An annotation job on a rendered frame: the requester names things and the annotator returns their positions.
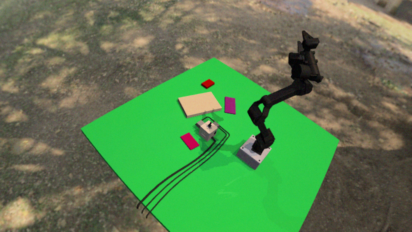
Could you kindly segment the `tan flat square box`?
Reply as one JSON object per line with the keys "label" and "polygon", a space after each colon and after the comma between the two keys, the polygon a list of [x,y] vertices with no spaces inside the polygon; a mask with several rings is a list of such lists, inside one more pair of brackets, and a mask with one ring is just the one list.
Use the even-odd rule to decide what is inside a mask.
{"label": "tan flat square box", "polygon": [[186,118],[222,110],[221,105],[211,91],[178,97],[177,101],[180,104]]}

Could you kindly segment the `red flat block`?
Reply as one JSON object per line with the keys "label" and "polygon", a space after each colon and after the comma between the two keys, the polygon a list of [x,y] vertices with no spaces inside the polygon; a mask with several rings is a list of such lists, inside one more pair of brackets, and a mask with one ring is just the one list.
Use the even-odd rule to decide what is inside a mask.
{"label": "red flat block", "polygon": [[201,83],[201,85],[206,89],[208,89],[209,87],[211,87],[214,84],[215,84],[215,82],[211,81],[210,79],[208,79],[207,81],[204,81],[204,82]]}

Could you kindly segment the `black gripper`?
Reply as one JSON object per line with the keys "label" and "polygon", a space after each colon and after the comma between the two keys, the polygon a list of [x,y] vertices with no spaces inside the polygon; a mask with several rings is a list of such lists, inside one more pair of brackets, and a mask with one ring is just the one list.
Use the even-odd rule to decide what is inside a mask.
{"label": "black gripper", "polygon": [[313,38],[311,35],[309,35],[306,31],[302,30],[302,37],[303,41],[302,43],[300,41],[297,42],[298,48],[297,51],[300,54],[301,51],[304,52],[304,63],[303,65],[311,65],[311,64],[316,64],[318,62],[318,59],[315,58],[315,51],[311,51],[311,49],[316,49],[318,44],[320,43],[319,38]]}

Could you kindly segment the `purple flat rectangular slab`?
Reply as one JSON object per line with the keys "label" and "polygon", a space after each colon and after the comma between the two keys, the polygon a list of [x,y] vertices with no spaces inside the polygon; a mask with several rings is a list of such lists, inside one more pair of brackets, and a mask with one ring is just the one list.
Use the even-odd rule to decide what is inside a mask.
{"label": "purple flat rectangular slab", "polygon": [[236,115],[236,98],[225,96],[224,112]]}

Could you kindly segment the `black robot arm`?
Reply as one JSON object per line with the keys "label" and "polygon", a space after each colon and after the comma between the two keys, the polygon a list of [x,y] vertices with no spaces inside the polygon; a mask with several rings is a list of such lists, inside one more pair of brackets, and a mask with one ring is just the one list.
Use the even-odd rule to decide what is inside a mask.
{"label": "black robot arm", "polygon": [[[270,108],[293,96],[302,96],[312,91],[313,85],[310,81],[322,82],[317,64],[305,65],[304,51],[300,53],[289,53],[288,64],[291,66],[291,78],[294,80],[291,85],[282,88],[269,95],[264,95],[260,100],[255,101],[247,113],[253,124],[258,127],[260,133],[255,135],[255,141],[251,151],[261,155],[264,149],[268,149],[276,140],[270,128],[266,128],[265,119],[268,117]],[[309,81],[310,80],[310,81]],[[259,104],[264,105],[263,111],[259,109]]]}

